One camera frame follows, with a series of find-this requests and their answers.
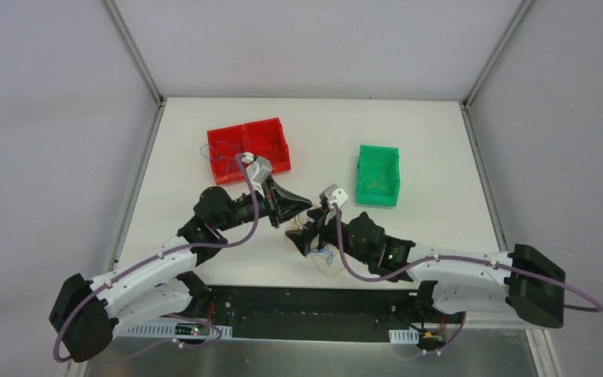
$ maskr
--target white wall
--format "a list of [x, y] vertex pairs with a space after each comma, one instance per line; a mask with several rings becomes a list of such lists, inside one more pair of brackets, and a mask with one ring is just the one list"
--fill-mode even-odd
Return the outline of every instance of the white wall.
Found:
[[[603, 302], [603, 2], [539, 1], [472, 119], [508, 243]], [[603, 375], [603, 314], [567, 312], [552, 336], [565, 375]]]
[[519, 0], [120, 0], [166, 95], [459, 99]]
[[155, 106], [99, 1], [0, 1], [0, 376], [48, 376], [65, 278], [106, 266]]

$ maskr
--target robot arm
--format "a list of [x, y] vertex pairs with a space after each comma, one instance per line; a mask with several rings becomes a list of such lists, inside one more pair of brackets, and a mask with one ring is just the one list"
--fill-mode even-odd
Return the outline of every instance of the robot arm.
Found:
[[194, 292], [203, 283], [190, 271], [228, 244], [221, 231], [254, 221], [256, 213], [258, 218], [269, 217], [278, 228], [311, 207], [308, 199], [274, 182], [267, 159], [247, 153], [242, 160], [250, 164], [246, 173], [255, 202], [247, 194], [231, 199], [223, 188], [209, 187], [193, 207], [194, 216], [160, 247], [109, 273], [89, 280], [76, 274], [64, 282], [49, 315], [57, 332], [62, 332], [71, 312], [89, 299], [67, 324], [62, 338], [73, 360], [96, 356], [123, 330], [193, 307], [198, 301]]
[[[330, 186], [320, 194], [321, 208], [307, 211], [309, 220], [304, 227], [286, 232], [302, 255], [308, 255], [311, 242], [317, 237], [318, 248], [328, 244], [338, 247], [333, 204], [340, 207], [346, 199], [345, 190]], [[522, 320], [539, 326], [559, 328], [563, 325], [565, 294], [562, 288], [494, 268], [498, 263], [564, 282], [565, 272], [533, 247], [516, 245], [512, 253], [480, 255], [491, 263], [480, 265], [460, 260], [461, 257], [474, 258], [474, 253], [443, 250], [389, 236], [366, 212], [348, 224], [341, 222], [340, 226], [344, 252], [367, 265], [372, 274], [388, 276], [414, 261], [422, 261], [388, 279], [420, 283], [415, 299], [415, 308], [420, 313], [516, 313]], [[441, 255], [452, 255], [452, 258], [440, 258]]]

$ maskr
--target purple cable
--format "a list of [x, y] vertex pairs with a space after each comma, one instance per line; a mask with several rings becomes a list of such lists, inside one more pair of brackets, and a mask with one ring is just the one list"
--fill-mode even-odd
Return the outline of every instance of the purple cable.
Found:
[[[407, 265], [401, 267], [400, 269], [394, 271], [393, 273], [389, 273], [384, 276], [380, 276], [380, 277], [361, 276], [358, 273], [356, 273], [353, 269], [350, 268], [350, 266], [348, 265], [348, 261], [345, 258], [345, 252], [343, 251], [343, 234], [342, 234], [343, 229], [341, 227], [341, 209], [338, 207], [337, 204], [334, 204], [334, 211], [336, 212], [336, 234], [338, 237], [338, 253], [341, 255], [341, 261], [343, 262], [343, 266], [345, 267], [345, 269], [350, 273], [350, 275], [354, 276], [358, 280], [367, 281], [367, 282], [388, 280], [389, 278], [394, 277], [412, 267], [415, 267], [416, 265], [421, 265], [422, 263], [431, 262], [431, 261], [436, 260], [434, 257], [424, 257], [424, 258], [420, 258], [414, 262], [408, 263]], [[458, 256], [458, 255], [439, 255], [438, 258], [439, 259], [447, 259], [450, 261], [461, 261], [461, 262], [476, 263], [478, 265], [491, 266], [490, 261], [485, 261], [483, 259], [478, 259], [478, 258], [462, 257], [462, 256]], [[531, 272], [523, 270], [523, 269], [518, 269], [516, 267], [504, 265], [499, 262], [495, 263], [495, 267], [500, 268], [500, 269], [506, 269], [507, 271], [511, 271], [512, 273], [516, 273], [516, 274], [523, 275], [523, 276], [528, 276], [533, 279], [537, 279], [537, 280], [543, 281], [545, 283], [554, 285], [556, 287], [563, 288], [566, 291], [570, 291], [570, 292], [574, 293], [575, 295], [578, 295], [579, 297], [583, 298], [584, 300], [586, 300], [594, 305], [594, 307], [589, 307], [589, 306], [575, 306], [575, 305], [567, 305], [566, 304], [565, 305], [566, 309], [579, 310], [579, 311], [583, 311], [583, 312], [595, 312], [595, 313], [600, 313], [601, 311], [603, 311], [603, 305], [598, 300], [591, 297], [586, 292], [581, 291], [580, 289], [578, 289], [576, 287], [573, 287], [572, 285], [563, 283], [558, 280], [551, 279], [550, 277], [547, 277], [547, 276], [539, 275], [537, 273], [531, 273]]]
[[[243, 167], [243, 164], [241, 163], [241, 157], [243, 155], [241, 153], [237, 154], [235, 156], [235, 161], [237, 162], [237, 166], [239, 167], [239, 170], [241, 170], [242, 174], [244, 177], [248, 177], [247, 173], [246, 173], [246, 168]], [[175, 251], [179, 251], [179, 250], [184, 250], [184, 249], [190, 249], [193, 247], [220, 247], [220, 248], [229, 248], [229, 247], [237, 247], [237, 246], [241, 246], [244, 243], [246, 243], [254, 234], [255, 234], [255, 229], [258, 227], [258, 220], [260, 219], [260, 209], [258, 206], [258, 198], [255, 195], [255, 189], [253, 188], [253, 184], [250, 183], [250, 181], [248, 179], [246, 179], [246, 185], [248, 186], [248, 190], [250, 191], [250, 198], [253, 200], [253, 226], [250, 227], [250, 231], [248, 232], [248, 234], [245, 235], [244, 238], [242, 238], [239, 241], [233, 242], [233, 243], [227, 243], [224, 245], [221, 244], [215, 244], [215, 243], [204, 243], [204, 242], [198, 242], [198, 243], [190, 243], [188, 245], [181, 245], [181, 246], [177, 246], [177, 247], [172, 247], [171, 249], [165, 250], [163, 252], [163, 256], [166, 256], [168, 254], [174, 253]], [[112, 278], [112, 283], [116, 283], [119, 280], [121, 280], [123, 277], [127, 276], [128, 274], [132, 273], [133, 271], [141, 268], [144, 265], [147, 265], [155, 260], [158, 260], [159, 256], [158, 255], [152, 255], [150, 258], [145, 259], [142, 262], [139, 262], [133, 266], [131, 266], [129, 269], [123, 271], [122, 273], [120, 273], [119, 275], [116, 275], [114, 278]], [[61, 341], [64, 338], [64, 335], [66, 334], [66, 330], [68, 330], [68, 326], [70, 325], [70, 323], [75, 319], [75, 317], [77, 316], [77, 313], [79, 313], [80, 310], [82, 310], [82, 308], [86, 305], [87, 302], [89, 302], [92, 298], [96, 297], [98, 294], [100, 294], [102, 291], [104, 291], [105, 289], [108, 288], [107, 284], [103, 284], [101, 286], [99, 286], [98, 288], [96, 288], [95, 291], [91, 292], [90, 295], [86, 296], [70, 313], [70, 315], [68, 315], [68, 318], [66, 319], [66, 321], [64, 322], [63, 326], [61, 326], [61, 329], [59, 330], [59, 334], [57, 335], [57, 340], [54, 341], [54, 350], [53, 350], [53, 356], [54, 356], [54, 360], [58, 363], [64, 363], [66, 361], [69, 361], [71, 359], [70, 356], [67, 357], [61, 357], [61, 355], [59, 354], [60, 348], [61, 348]]]
[[459, 332], [461, 332], [461, 330], [463, 330], [463, 326], [466, 325], [466, 316], [467, 314], [464, 313], [463, 314], [463, 318], [461, 318], [461, 324], [459, 324], [459, 328], [456, 329], [456, 332], [454, 333], [454, 335], [451, 337], [451, 339], [448, 340], [447, 343], [445, 343], [444, 346], [442, 346], [439, 351], [442, 351], [444, 349], [446, 349], [450, 344], [452, 344], [454, 342], [454, 340], [456, 339], [457, 336], [459, 336]]
[[[183, 321], [190, 322], [190, 323], [193, 323], [193, 324], [201, 324], [203, 326], [207, 326], [208, 328], [211, 328], [212, 330], [214, 330], [214, 331], [216, 331], [218, 333], [218, 337], [216, 337], [214, 339], [210, 339], [210, 340], [205, 340], [204, 342], [201, 342], [200, 344], [188, 344], [188, 343], [179, 342], [178, 344], [180, 344], [182, 348], [185, 348], [185, 349], [194, 349], [194, 348], [204, 348], [204, 347], [212, 346], [213, 344], [216, 344], [219, 340], [221, 340], [221, 338], [223, 337], [223, 331], [218, 326], [216, 326], [215, 324], [210, 324], [209, 322], [206, 322], [204, 320], [198, 320], [196, 318], [182, 317], [182, 316], [180, 316], [178, 314], [168, 314], [168, 317], [177, 318], [178, 320], [183, 320]], [[160, 346], [163, 343], [176, 343], [176, 342], [178, 342], [178, 340], [177, 341], [175, 341], [175, 340], [176, 340], [176, 338], [172, 338], [172, 339], [160, 339], [160, 340], [158, 340], [156, 342], [153, 342], [152, 344], [146, 346], [145, 348], [143, 348], [143, 349], [141, 349], [141, 350], [139, 350], [139, 351], [137, 351], [135, 353], [132, 353], [132, 354], [126, 356], [126, 357], [122, 357], [122, 358], [117, 359], [117, 360], [105, 360], [105, 359], [103, 359], [101, 361], [104, 362], [104, 363], [107, 363], [107, 364], [120, 363], [122, 361], [130, 360], [130, 359], [133, 359], [135, 357], [138, 357], [141, 354], [149, 351], [152, 348]]]

